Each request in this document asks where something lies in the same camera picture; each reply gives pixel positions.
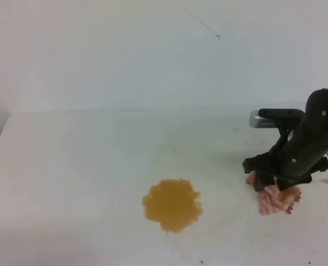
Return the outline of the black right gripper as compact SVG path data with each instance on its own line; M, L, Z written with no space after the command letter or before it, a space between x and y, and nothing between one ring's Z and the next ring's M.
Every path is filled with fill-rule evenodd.
M328 170L328 159L322 157L301 177L283 177L279 163L270 152L246 158L242 165L245 173L255 173L253 186L256 192L260 192L267 186L275 185L275 182L279 190L287 190L299 183L310 183L312 173Z

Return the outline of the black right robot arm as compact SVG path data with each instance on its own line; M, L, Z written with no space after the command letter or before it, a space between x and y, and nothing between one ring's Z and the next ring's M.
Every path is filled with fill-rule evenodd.
M280 137L268 151L243 161L246 174L255 173L257 192L277 185L284 191L310 183L312 174L328 169L328 89L313 92L304 111L259 109L250 113L250 127L278 129Z

